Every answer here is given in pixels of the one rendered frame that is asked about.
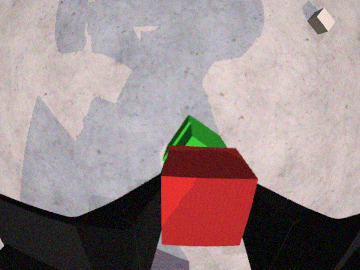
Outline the green block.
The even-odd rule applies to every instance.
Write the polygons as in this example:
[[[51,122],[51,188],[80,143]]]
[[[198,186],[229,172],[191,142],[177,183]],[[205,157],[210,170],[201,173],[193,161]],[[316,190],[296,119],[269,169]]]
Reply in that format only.
[[[187,147],[213,147],[213,148],[227,148],[223,144],[216,142],[212,136],[205,134],[204,131],[201,131],[200,128],[189,124],[187,131],[184,132],[184,135],[181,136],[179,142],[176,146],[187,146]]]
[[[173,138],[171,139],[171,142],[168,143],[167,148],[165,148],[163,159],[161,159],[161,160],[163,160],[163,162],[165,159],[167,159],[169,146],[176,146],[177,142],[179,142],[181,136],[184,135],[184,132],[187,131],[187,128],[189,127],[189,124],[191,124],[191,123],[193,124],[193,126],[200,128],[201,131],[204,131],[205,134],[212,136],[212,138],[215,139],[216,142],[219,142],[220,144],[223,144],[224,147],[227,147],[227,146],[225,146],[223,139],[221,139],[219,135],[215,134],[215,132],[213,132],[211,130],[211,128],[204,126],[204,124],[200,123],[199,120],[196,120],[195,118],[193,118],[193,116],[188,115],[187,119],[185,119],[183,124],[181,124],[179,130],[177,130],[176,134],[173,135]]]

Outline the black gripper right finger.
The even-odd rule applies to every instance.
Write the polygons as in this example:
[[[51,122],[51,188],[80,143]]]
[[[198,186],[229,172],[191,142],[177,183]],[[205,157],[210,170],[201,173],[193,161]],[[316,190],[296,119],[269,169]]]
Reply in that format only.
[[[251,270],[341,270],[360,247],[360,214],[332,219],[257,183],[243,242]]]

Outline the red block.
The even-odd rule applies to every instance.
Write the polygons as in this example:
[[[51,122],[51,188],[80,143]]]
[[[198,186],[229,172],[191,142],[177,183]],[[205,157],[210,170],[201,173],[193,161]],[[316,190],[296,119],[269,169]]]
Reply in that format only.
[[[257,176],[236,147],[169,146],[160,179],[164,246],[240,246]]]

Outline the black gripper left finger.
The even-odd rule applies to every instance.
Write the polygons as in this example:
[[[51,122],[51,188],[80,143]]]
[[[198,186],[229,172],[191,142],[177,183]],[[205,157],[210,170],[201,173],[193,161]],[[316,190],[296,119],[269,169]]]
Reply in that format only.
[[[160,176],[72,218],[0,194],[1,242],[59,270],[151,270],[161,235]]]

